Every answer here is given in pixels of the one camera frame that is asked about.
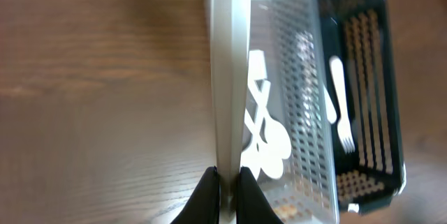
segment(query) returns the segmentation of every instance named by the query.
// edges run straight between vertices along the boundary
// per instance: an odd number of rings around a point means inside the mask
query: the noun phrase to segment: wood grain
[[[408,184],[447,223],[447,0],[388,0]],[[214,165],[204,0],[0,0],[0,223],[169,223]]]
[[[0,223],[168,223],[215,164],[203,0],[0,0]]]

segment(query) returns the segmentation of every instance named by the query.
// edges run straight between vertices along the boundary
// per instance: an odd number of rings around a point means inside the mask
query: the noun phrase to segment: clear plastic basket
[[[253,89],[262,92],[264,85],[270,84],[266,107],[271,119],[261,119],[261,127],[254,129],[264,143],[253,150],[259,152],[261,145],[272,142],[265,139],[272,120],[284,126],[291,142],[291,155],[282,159],[280,178],[272,179],[263,168],[259,171],[253,168],[259,186],[285,223],[338,223],[317,0],[251,0],[249,49],[246,114],[255,124],[262,106],[255,99],[259,94],[253,95]],[[255,50],[263,52],[265,73],[262,67],[260,70],[259,61],[252,65],[250,58]],[[250,80],[251,68],[257,71],[254,80]],[[256,86],[250,88],[250,82]],[[248,146],[255,141],[252,132],[246,124],[241,166],[253,167],[254,162],[244,158]]]

